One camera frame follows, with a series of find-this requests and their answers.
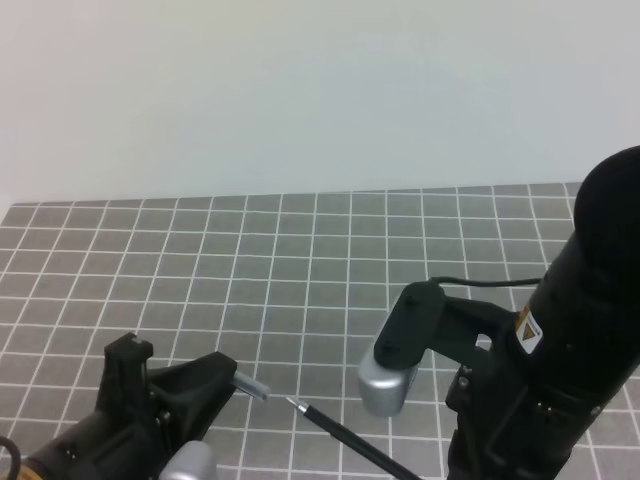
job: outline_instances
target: gray grid surface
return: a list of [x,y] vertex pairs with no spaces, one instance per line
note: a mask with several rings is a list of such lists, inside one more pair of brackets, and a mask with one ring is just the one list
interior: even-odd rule
[[[542,275],[572,231],[577,184],[20,204],[0,227],[0,433],[28,454],[91,411],[102,348],[127,331],[150,366],[213,349],[269,384],[209,431],[220,477],[387,478],[285,403],[299,396],[419,475],[446,476],[455,373],[427,353],[402,413],[370,416],[356,369],[402,287],[427,276]],[[530,288],[450,287],[521,308]],[[640,376],[559,478],[640,471]]]

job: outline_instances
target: black pen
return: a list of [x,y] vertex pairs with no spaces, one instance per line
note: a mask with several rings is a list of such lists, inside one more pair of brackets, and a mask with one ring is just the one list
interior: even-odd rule
[[354,452],[376,464],[385,472],[393,475],[395,478],[398,478],[399,480],[420,479],[420,477],[415,473],[410,472],[391,457],[385,455],[376,447],[364,441],[360,436],[353,433],[344,425],[330,419],[320,410],[317,410],[301,400],[294,400],[293,398],[287,397],[287,401],[296,407],[298,412],[302,413],[302,415],[309,421],[320,427],[339,442],[345,444]]

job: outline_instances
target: black cable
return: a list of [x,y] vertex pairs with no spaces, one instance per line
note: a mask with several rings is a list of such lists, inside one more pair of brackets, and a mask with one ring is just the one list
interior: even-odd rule
[[523,278],[522,280],[501,280],[497,282],[483,282],[479,280],[467,280],[456,277],[432,277],[437,284],[449,283],[451,285],[464,285],[466,287],[521,287],[524,285],[538,285],[541,278]]
[[287,397],[287,401],[293,405],[298,412],[300,412],[307,420],[320,427],[327,432],[333,438],[338,440],[343,445],[349,447],[358,455],[369,460],[374,465],[377,465],[385,472],[391,474],[393,477],[399,480],[420,480],[420,477],[415,473],[408,470],[406,467],[400,465],[394,459],[387,456],[384,452],[381,452],[369,442],[364,440],[359,435],[353,433],[347,427],[335,420],[329,418],[327,415],[317,410],[312,405],[308,405],[305,402],[294,400]]
[[22,460],[20,458],[20,449],[13,442],[13,440],[8,439],[7,437],[3,437],[0,435],[0,447],[4,447],[11,455],[11,468],[9,469],[9,475],[7,475],[7,480],[18,480],[18,474],[20,473],[20,464]]

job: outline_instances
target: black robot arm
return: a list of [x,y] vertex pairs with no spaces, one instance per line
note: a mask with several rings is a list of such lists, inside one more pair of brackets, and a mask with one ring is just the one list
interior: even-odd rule
[[152,355],[132,333],[108,345],[95,411],[25,459],[24,478],[157,479],[186,442],[201,440],[235,391],[236,362],[215,352],[148,371]]
[[405,287],[360,365],[365,406],[397,414],[433,350],[461,364],[446,397],[458,414],[449,480],[556,478],[640,363],[639,184],[640,147],[596,167],[576,231],[521,312],[450,298],[442,279]]

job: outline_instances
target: warning label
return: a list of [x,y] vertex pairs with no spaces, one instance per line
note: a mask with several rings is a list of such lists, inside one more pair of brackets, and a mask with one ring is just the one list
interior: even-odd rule
[[516,322],[516,337],[525,352],[529,355],[533,353],[535,348],[542,340],[542,329],[533,318],[529,306],[527,306]]

